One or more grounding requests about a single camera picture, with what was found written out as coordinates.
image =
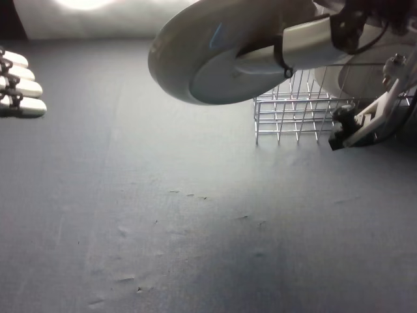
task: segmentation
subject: dish rack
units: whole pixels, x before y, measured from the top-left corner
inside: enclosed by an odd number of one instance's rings
[[[348,67],[344,82],[341,84],[341,92],[338,97],[327,93],[321,85],[326,79],[330,67]],[[310,135],[317,143],[332,131],[334,123],[331,113],[341,105],[354,101],[360,103],[372,103],[376,98],[342,97],[345,82],[349,79],[349,70],[352,67],[368,67],[367,73],[374,70],[383,70],[383,63],[360,63],[330,65],[324,70],[324,77],[318,83],[314,77],[314,70],[300,70],[286,82],[273,88],[273,90],[254,98],[253,118],[255,119],[256,144],[260,135],[275,135],[278,143],[284,135],[294,136],[297,142],[301,136]],[[411,91],[407,91],[398,98],[398,105],[409,106]]]

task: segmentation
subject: bright light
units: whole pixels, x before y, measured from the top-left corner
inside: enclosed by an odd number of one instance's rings
[[[55,0],[67,8],[75,10],[95,10],[114,2],[115,0]]]

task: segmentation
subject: gray fabric surface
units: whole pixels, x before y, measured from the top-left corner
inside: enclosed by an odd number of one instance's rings
[[[48,114],[0,120],[2,313],[416,312],[416,153],[262,138],[148,42],[9,43]]]

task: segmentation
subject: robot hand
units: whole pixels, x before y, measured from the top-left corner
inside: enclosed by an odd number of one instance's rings
[[[46,105],[38,98],[42,87],[22,55],[0,47],[0,116],[40,117]]]

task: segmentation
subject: metal wire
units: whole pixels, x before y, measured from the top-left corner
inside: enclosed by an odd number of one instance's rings
[[[370,83],[372,73],[382,71],[383,63],[360,63],[349,65],[330,65],[324,68],[324,76],[321,82],[315,80],[314,70],[300,70],[295,75],[273,90],[254,98],[253,116],[255,119],[256,144],[260,135],[274,134],[280,143],[285,134],[295,135],[297,142],[304,134],[315,135],[317,142],[328,134],[334,126],[331,112],[340,105],[355,101],[356,103],[371,103],[376,98],[365,98],[366,87]],[[327,93],[323,83],[327,79],[329,68],[347,67],[341,90],[338,97]],[[351,68],[367,67],[366,83],[358,98],[344,94],[345,84]],[[409,105],[407,93],[399,97],[399,101]]]

